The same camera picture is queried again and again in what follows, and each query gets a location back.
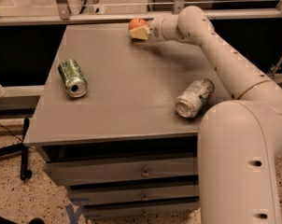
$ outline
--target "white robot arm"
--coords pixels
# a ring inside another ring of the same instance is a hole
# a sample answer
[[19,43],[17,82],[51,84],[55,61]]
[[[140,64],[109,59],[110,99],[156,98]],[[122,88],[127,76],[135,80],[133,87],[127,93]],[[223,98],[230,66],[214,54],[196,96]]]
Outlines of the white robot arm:
[[150,30],[157,40],[200,46],[232,97],[204,115],[199,131],[202,223],[281,224],[282,89],[217,35],[198,7],[158,17]]

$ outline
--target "can lid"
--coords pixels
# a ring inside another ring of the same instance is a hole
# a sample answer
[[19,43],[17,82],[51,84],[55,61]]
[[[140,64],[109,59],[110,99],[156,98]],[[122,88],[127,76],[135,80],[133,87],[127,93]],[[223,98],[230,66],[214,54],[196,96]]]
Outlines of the can lid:
[[87,90],[86,84],[81,80],[76,80],[74,82],[71,82],[68,88],[68,93],[72,97],[81,97],[86,93],[86,90]]
[[178,115],[184,118],[193,118],[197,114],[197,111],[195,110],[194,106],[184,100],[176,101],[176,112],[178,113]]

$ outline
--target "terrazzo floor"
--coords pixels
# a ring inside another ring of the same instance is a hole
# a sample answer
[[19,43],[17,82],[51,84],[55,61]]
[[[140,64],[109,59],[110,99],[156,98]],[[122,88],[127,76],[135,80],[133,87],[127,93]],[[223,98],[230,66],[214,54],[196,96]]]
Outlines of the terrazzo floor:
[[[22,119],[0,122],[21,138]],[[0,127],[0,147],[18,144],[20,140]],[[66,189],[57,187],[43,172],[44,161],[29,149],[29,168],[33,176],[20,180],[21,153],[0,158],[0,217],[18,224],[27,224],[35,217],[46,224],[200,224],[200,209],[192,213],[148,215],[145,217],[118,217],[91,221],[79,213],[77,206],[66,197]],[[282,157],[276,159],[276,171],[282,214]]]

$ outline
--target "silver can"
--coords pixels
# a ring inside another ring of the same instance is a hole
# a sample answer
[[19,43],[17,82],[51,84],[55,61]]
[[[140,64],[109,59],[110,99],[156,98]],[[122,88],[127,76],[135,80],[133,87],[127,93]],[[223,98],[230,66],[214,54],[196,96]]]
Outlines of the silver can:
[[58,66],[66,92],[72,97],[81,97],[87,91],[87,80],[83,76],[77,62],[67,59]]
[[193,118],[208,102],[215,90],[214,83],[208,78],[192,82],[176,98],[176,112],[184,118]]

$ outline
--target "table top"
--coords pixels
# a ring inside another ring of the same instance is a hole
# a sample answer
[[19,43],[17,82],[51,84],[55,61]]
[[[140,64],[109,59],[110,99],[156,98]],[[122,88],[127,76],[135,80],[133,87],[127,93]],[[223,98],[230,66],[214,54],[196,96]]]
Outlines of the table top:
[[[201,77],[216,86],[209,106],[230,99],[199,47],[133,41],[127,27],[127,23],[67,26],[25,145],[197,134],[203,114],[180,117],[175,99]],[[59,63],[69,58],[78,62],[88,80],[87,93],[80,98],[69,97],[58,72]]]

